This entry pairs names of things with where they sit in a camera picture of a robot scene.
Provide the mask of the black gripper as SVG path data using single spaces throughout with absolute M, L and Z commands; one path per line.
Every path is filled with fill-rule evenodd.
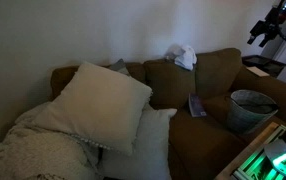
M 250 30 L 250 38 L 247 44 L 252 44 L 255 39 L 264 34 L 264 39 L 259 44 L 259 47 L 264 47 L 269 40 L 273 40 L 277 34 L 278 13 L 270 11 L 264 20 L 259 20 Z

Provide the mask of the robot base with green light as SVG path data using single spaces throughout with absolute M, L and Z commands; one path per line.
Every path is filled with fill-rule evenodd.
M 286 127 L 279 126 L 230 177 L 232 180 L 286 180 Z

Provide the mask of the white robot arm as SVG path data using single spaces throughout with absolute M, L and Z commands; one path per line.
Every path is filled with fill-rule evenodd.
M 251 45 L 258 36 L 264 38 L 259 46 L 264 47 L 269 41 L 280 36 L 286 41 L 286 35 L 282 32 L 281 25 L 286 21 L 286 0 L 276 0 L 271 10 L 265 16 L 264 20 L 259 20 L 250 30 L 250 37 L 247 43 Z

